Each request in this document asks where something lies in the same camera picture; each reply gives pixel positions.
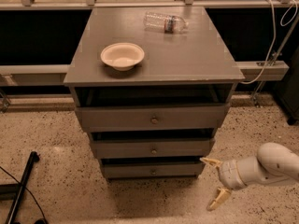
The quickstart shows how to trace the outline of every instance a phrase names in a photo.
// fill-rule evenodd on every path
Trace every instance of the plastic bottle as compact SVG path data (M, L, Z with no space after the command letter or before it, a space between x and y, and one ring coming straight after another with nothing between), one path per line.
M188 23L179 16L146 12L143 23L146 28L165 33L181 33L188 27Z

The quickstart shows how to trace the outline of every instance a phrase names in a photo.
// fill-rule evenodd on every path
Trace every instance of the top drawer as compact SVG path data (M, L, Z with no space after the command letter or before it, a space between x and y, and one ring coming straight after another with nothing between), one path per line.
M76 87L77 106L224 104L233 84L181 84L121 87Z
M85 132L218 128L229 105L77 108Z

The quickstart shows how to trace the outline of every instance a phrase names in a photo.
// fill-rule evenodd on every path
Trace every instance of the black pole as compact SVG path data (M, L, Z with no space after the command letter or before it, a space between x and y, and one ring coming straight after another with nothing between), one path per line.
M31 152L30 157L28 159L28 162L26 164L24 173L23 173L22 178L21 178L20 188L19 188L18 192L16 193L16 197L14 198L13 203L10 207L10 211L9 211L9 214L8 214L8 217L7 217L6 224L14 223L14 220L15 220L15 218L17 216L17 213L18 213L18 209L19 209L19 206L20 206L20 203L21 203L23 193L25 191L25 188L26 188L29 176L30 176L30 173L32 171L34 163L37 162L37 161L39 161L39 157L38 157L37 153L36 152Z

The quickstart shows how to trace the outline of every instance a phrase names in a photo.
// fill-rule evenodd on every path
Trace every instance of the white cable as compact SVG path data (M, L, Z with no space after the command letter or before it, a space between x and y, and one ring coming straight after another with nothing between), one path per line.
M266 0L270 3L271 5L271 10L272 10L272 22L273 22L273 40L272 40L272 43L271 43L271 46L268 50L268 53L267 53L267 56L265 58L265 61L264 61L264 64L263 64L263 68L260 72L260 74L254 78L252 81L243 81L241 82L241 84L244 84L244 85L249 85L249 84L252 84L253 82L257 81L259 79L259 77L262 75L263 73L263 70L265 69L265 67L267 66L268 64L268 59L269 59L269 56L270 56L270 53L271 53L271 50L274 46L274 43L275 43L275 40L277 39L277 27L276 27L276 21L275 21L275 10L274 10L274 5L272 3L272 0Z
M286 26L286 25L288 25L291 21L293 21L293 19L294 19L295 16L297 15L297 12L298 12L298 5L297 5L297 3L296 3L295 0L292 0L292 1L293 1L292 5L291 5L291 6L289 7L289 9L283 14L283 16L282 16L282 18L281 18L281 20L280 20L280 26ZM284 20L284 17L285 17L285 16L288 14L288 12L292 9L293 5L296 5L296 10L295 10L295 12L294 12L292 18L291 18L288 22L286 22L286 23L283 24L282 22L283 22L283 20Z

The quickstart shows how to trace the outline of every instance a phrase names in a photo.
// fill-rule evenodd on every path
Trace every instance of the white bowl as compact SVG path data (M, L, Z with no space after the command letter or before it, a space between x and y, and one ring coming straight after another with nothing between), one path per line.
M116 43L103 49L103 63L118 71L128 71L144 58L144 51L133 43Z

